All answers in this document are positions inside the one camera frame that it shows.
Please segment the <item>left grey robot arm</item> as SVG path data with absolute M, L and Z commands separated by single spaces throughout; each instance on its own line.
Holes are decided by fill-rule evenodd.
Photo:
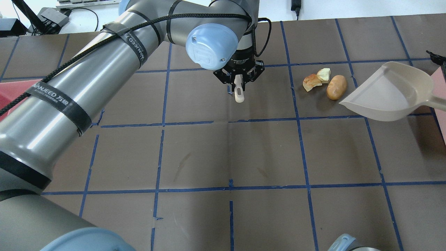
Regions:
M 163 42 L 185 46 L 201 67 L 228 64 L 258 18 L 258 0 L 123 0 L 118 19 L 24 93 L 1 121 L 2 251 L 133 251 L 42 196 L 54 165 Z

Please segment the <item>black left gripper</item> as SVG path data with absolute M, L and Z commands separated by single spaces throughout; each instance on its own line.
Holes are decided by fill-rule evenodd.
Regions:
M 255 60 L 253 49 L 237 50 L 228 63 L 213 74 L 223 84 L 235 85 L 236 76 L 242 76 L 242 85 L 255 81 L 265 70 L 262 60 Z

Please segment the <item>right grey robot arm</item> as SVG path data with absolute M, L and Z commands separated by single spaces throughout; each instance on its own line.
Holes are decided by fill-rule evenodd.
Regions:
M 331 244 L 328 251 L 379 251 L 376 248 L 363 246 L 349 234 L 342 234 Z

